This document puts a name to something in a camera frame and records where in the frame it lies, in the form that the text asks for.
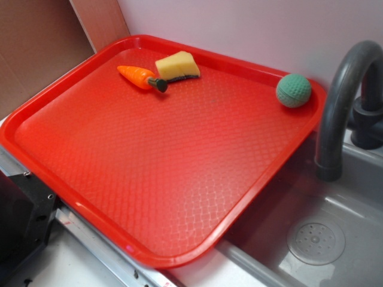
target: tray rim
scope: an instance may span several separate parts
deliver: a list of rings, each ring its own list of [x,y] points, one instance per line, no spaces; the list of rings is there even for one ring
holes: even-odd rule
[[[252,80],[254,80],[254,77],[260,77],[264,80],[266,79],[266,84],[270,86],[276,86],[277,82],[288,74],[287,72],[268,68],[255,63],[246,62],[244,60],[235,59],[149,35],[129,36],[111,43],[109,46],[105,47],[100,52],[93,55],[73,70],[69,71],[63,77],[49,85],[47,88],[39,92],[31,100],[17,108],[10,116],[8,116],[3,125],[0,127],[0,144],[3,145],[5,149],[7,149],[32,172],[39,170],[37,175],[55,192],[57,192],[58,195],[67,193],[69,187],[60,178],[46,172],[42,164],[37,163],[31,156],[28,155],[28,152],[24,151],[23,148],[21,148],[13,140],[14,132],[27,118],[50,103],[56,97],[60,96],[61,93],[69,89],[75,83],[81,81],[89,73],[97,69],[101,63],[105,63],[111,57],[127,50],[128,48],[141,48],[144,47],[144,45],[149,45],[150,43],[156,43],[160,44],[162,47],[166,47],[169,54],[176,53],[180,50],[188,51],[193,54],[197,63],[201,60],[209,65],[212,65],[213,68],[221,69],[223,66],[225,67],[230,65],[231,70],[228,74],[237,74],[240,71],[243,71],[243,69],[251,71],[251,73],[247,74],[248,78]],[[315,101],[313,105],[316,107],[316,110],[311,119],[305,124],[304,129],[299,130],[295,137],[284,148],[284,151],[289,149],[290,152],[284,152],[283,155],[277,156],[277,158],[271,163],[270,166],[268,166],[262,175],[256,179],[255,184],[242,196],[237,204],[226,214],[223,220],[221,220],[221,222],[212,230],[206,239],[190,251],[171,257],[157,255],[138,242],[137,239],[132,237],[127,231],[122,234],[118,230],[118,225],[112,220],[108,220],[106,215],[99,216],[97,208],[95,208],[92,204],[90,206],[83,206],[81,202],[86,202],[86,199],[71,188],[69,188],[73,191],[71,198],[69,200],[64,200],[64,202],[88,220],[108,238],[113,238],[113,240],[111,240],[118,247],[122,248],[127,254],[146,265],[150,265],[155,268],[170,268],[184,265],[191,260],[199,258],[207,250],[212,248],[214,243],[222,237],[224,232],[228,229],[228,226],[230,226],[249,205],[249,203],[255,199],[256,195],[262,190],[262,187],[264,187],[271,180],[273,175],[276,174],[276,171],[278,171],[279,168],[295,152],[295,150],[298,149],[299,145],[309,136],[318,124],[323,110],[326,92],[315,81],[310,79],[309,81],[312,85],[314,95],[312,98]]]

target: sponge scouring pad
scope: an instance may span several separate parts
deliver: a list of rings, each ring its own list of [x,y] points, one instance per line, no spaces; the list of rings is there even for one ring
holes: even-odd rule
[[[156,67],[160,77],[167,82],[200,77],[199,68],[192,54],[185,51],[156,61]]]

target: green ball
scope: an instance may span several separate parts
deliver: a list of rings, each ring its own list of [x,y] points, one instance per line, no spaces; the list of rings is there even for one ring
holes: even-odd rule
[[[282,105],[288,108],[304,105],[310,99],[310,95],[310,82],[299,74],[283,77],[276,87],[276,97]]]

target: white wall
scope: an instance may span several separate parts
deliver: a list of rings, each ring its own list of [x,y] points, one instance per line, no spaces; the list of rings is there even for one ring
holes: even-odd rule
[[[118,0],[148,34],[291,73],[328,88],[357,42],[383,46],[383,0]]]

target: faucet spout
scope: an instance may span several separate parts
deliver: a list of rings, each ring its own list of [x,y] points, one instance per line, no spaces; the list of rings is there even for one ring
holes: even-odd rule
[[[361,97],[354,102],[361,85]],[[342,174],[342,146],[351,107],[350,128],[354,145],[378,148],[383,141],[368,129],[383,118],[383,50],[363,41],[346,54],[331,83],[320,124],[315,152],[317,176],[334,181]]]

